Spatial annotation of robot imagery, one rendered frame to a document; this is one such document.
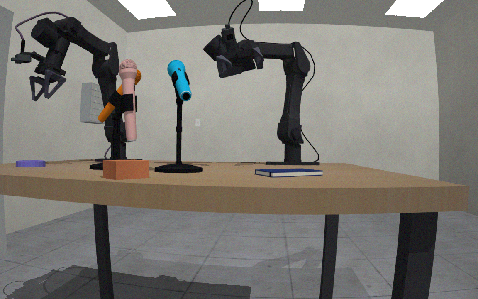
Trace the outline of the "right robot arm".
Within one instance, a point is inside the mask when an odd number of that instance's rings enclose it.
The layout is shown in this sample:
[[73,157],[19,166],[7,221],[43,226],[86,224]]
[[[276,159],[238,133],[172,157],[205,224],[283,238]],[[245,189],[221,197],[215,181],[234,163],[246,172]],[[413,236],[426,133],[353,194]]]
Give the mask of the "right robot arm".
[[[72,42],[83,49],[93,54],[92,72],[95,79],[98,79],[100,85],[101,96],[105,106],[112,93],[116,90],[116,76],[118,75],[120,66],[118,61],[117,44],[115,42],[105,42],[99,39],[81,25],[81,22],[74,17],[52,22],[48,18],[37,21],[37,24],[32,29],[32,38],[40,42],[48,51],[54,50],[56,54],[61,53],[65,56],[70,43]],[[111,47],[111,49],[110,49]],[[108,56],[109,59],[105,59]],[[16,54],[11,57],[11,61],[15,63],[30,63],[32,56],[30,54]],[[110,159],[95,159],[96,162],[113,159],[113,125],[112,114],[115,109],[105,120],[105,136],[108,142],[111,143],[111,157]],[[142,160],[142,159],[127,159],[126,157],[126,143],[127,135],[125,130],[125,122],[121,118],[121,149],[120,157],[124,160]]]

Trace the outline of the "orange microphone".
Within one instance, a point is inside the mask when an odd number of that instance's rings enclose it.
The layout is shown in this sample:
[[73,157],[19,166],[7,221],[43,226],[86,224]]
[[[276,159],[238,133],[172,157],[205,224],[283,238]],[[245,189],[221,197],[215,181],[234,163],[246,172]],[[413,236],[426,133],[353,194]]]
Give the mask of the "orange microphone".
[[[138,82],[140,80],[141,80],[141,72],[137,69],[137,76],[135,77],[135,85],[138,84]],[[120,93],[121,95],[123,95],[122,84],[118,88],[117,92]],[[108,104],[105,106],[105,108],[101,111],[101,113],[98,117],[98,121],[103,123],[107,119],[107,117],[112,113],[112,111],[114,109],[115,109],[115,107],[110,102],[108,102]]]

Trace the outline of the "dark blue notebook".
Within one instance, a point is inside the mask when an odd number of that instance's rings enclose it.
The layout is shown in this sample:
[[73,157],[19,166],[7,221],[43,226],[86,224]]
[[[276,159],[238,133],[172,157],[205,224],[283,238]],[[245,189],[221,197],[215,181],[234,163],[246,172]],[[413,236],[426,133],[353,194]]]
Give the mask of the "dark blue notebook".
[[314,169],[255,169],[255,174],[273,178],[296,176],[323,176],[323,171]]

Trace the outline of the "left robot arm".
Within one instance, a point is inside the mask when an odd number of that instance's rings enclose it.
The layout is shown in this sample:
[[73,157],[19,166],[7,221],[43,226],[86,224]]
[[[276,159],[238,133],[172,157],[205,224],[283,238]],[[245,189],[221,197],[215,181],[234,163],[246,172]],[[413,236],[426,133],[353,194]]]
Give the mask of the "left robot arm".
[[[225,42],[235,40],[234,28],[230,27],[229,23],[222,28],[222,36]],[[285,144],[285,159],[283,162],[266,162],[266,165],[320,165],[320,162],[301,162],[300,160],[300,147],[301,144],[304,144],[300,133],[302,128],[300,125],[300,100],[305,76],[310,70],[310,62],[300,43],[272,44],[241,40],[237,46],[238,50],[259,47],[264,59],[282,59],[283,61],[286,75],[286,96],[283,114],[278,123],[277,136],[282,144]],[[227,53],[220,35],[214,37],[203,50],[215,62],[217,56]]]

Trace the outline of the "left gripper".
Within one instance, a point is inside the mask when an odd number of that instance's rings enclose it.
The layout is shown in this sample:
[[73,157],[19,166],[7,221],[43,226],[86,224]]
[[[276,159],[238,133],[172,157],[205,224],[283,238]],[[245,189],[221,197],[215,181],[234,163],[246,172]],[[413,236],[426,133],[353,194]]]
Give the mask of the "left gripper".
[[[254,49],[238,50],[237,40],[225,42],[222,36],[222,42],[226,45],[226,55],[216,57],[217,68],[220,78],[241,74],[245,71],[263,69],[264,58],[260,53],[259,47]],[[252,57],[254,55],[254,59]],[[254,63],[255,60],[255,63]],[[229,74],[229,75],[228,75]]]

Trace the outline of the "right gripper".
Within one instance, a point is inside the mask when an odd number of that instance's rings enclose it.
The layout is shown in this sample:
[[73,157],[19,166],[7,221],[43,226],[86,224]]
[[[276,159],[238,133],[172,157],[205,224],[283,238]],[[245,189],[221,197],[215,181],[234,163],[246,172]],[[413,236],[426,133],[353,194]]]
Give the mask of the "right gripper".
[[[38,74],[45,75],[45,79],[42,79],[40,76],[30,76],[30,85],[32,88],[32,100],[37,101],[39,97],[45,92],[45,97],[49,99],[58,89],[63,85],[66,79],[62,76],[65,76],[66,71],[61,69],[61,65],[64,62],[65,56],[62,56],[61,53],[55,53],[54,50],[47,52],[46,57],[39,55],[36,52],[21,52],[20,54],[30,54],[34,59],[39,61],[38,66],[35,68],[35,72]],[[51,83],[58,81],[58,84],[48,93],[48,86]],[[42,89],[35,96],[35,84],[38,83],[42,85]]]

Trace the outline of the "blue microphone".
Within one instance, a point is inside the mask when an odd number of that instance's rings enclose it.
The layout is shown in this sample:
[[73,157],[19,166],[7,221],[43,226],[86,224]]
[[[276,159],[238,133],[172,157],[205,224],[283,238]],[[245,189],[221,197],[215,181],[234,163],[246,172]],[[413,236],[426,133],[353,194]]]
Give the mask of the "blue microphone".
[[190,87],[188,86],[188,81],[184,74],[185,66],[183,62],[175,59],[174,61],[171,61],[168,64],[167,70],[170,76],[174,73],[174,71],[176,71],[176,73],[178,74],[178,79],[176,80],[175,86],[176,86],[176,89],[178,90],[178,94],[181,100],[183,101],[191,100],[192,93],[191,93]]

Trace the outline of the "pink microphone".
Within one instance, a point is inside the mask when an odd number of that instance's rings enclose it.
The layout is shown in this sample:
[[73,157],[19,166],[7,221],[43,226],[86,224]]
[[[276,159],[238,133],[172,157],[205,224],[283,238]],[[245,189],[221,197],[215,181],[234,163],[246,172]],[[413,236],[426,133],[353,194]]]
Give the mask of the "pink microphone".
[[135,77],[137,76],[137,65],[131,59],[125,59],[119,65],[119,75],[122,80],[123,95],[133,93],[134,110],[124,112],[125,130],[127,141],[136,141],[136,121],[135,121]]

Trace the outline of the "orange rectangular block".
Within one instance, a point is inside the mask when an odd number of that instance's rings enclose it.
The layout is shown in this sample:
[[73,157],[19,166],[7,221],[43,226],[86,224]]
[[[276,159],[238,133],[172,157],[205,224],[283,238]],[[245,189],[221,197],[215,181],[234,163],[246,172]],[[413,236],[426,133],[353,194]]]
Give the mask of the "orange rectangular block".
[[149,160],[103,160],[103,178],[113,180],[149,178]]

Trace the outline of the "blue ring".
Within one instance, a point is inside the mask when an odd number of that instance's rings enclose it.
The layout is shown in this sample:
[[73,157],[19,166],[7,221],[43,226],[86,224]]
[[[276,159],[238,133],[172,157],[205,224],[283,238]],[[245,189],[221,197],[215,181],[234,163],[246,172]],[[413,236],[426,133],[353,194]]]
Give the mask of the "blue ring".
[[36,167],[45,167],[46,161],[43,160],[20,160],[16,161],[16,167],[21,168],[36,168]]

